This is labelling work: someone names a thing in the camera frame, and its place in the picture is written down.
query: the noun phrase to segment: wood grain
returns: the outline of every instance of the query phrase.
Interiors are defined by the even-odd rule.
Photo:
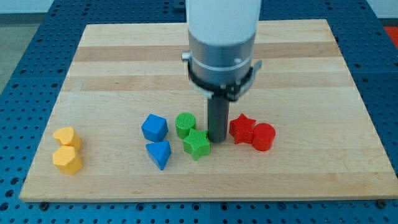
[[[341,200],[397,198],[398,180],[325,20],[260,22],[263,60],[252,88],[231,103],[275,126],[268,152],[234,145],[211,155],[183,151],[175,117],[206,128],[206,99],[193,90],[181,50],[186,24],[88,25],[48,121],[20,198],[26,202]],[[141,124],[167,119],[172,155],[160,171]],[[73,126],[83,168],[62,175],[51,163],[52,133]]]

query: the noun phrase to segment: yellow pentagon block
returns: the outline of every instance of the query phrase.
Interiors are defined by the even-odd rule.
[[[56,130],[52,136],[61,146],[73,146],[77,151],[80,150],[81,140],[72,127],[64,127]]]
[[[76,174],[83,167],[79,152],[73,146],[61,146],[52,154],[52,162],[63,174]]]

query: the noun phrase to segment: green block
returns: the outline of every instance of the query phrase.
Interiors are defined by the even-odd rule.
[[[183,140],[184,151],[192,155],[197,161],[202,156],[210,154],[210,142],[207,140],[207,131],[191,129],[189,135]]]
[[[185,139],[189,135],[189,130],[195,129],[197,121],[191,113],[181,113],[175,119],[175,129],[180,139]]]

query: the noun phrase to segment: blue table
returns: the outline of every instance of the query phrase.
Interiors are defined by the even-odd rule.
[[[398,200],[72,204],[18,199],[85,26],[184,22],[180,1],[54,1],[0,96],[0,223],[398,223]],[[260,19],[327,19],[398,172],[398,51],[367,2],[263,0]]]

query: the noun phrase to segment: toy block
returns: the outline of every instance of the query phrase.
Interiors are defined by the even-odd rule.
[[[191,113],[181,113],[175,119],[175,128],[177,129],[177,136],[180,139],[185,139],[189,135],[189,130],[195,129],[197,121]]]
[[[61,146],[73,146],[76,151],[80,150],[81,139],[72,127],[64,127],[56,130],[52,136]]]
[[[144,137],[153,142],[163,141],[169,131],[166,119],[153,114],[147,117],[141,129]]]
[[[207,139],[207,131],[191,129],[189,135],[183,140],[184,151],[192,155],[197,161],[202,156],[210,154],[210,142]]]
[[[155,142],[146,145],[148,155],[160,170],[164,170],[172,153],[169,141]]]
[[[255,119],[249,119],[241,114],[237,119],[229,122],[229,133],[234,137],[234,143],[252,143]]]
[[[258,124],[253,129],[252,145],[258,151],[267,151],[272,147],[275,136],[275,128],[272,127],[270,124]]]
[[[63,174],[76,174],[83,167],[81,157],[73,146],[61,146],[52,154],[52,161]]]

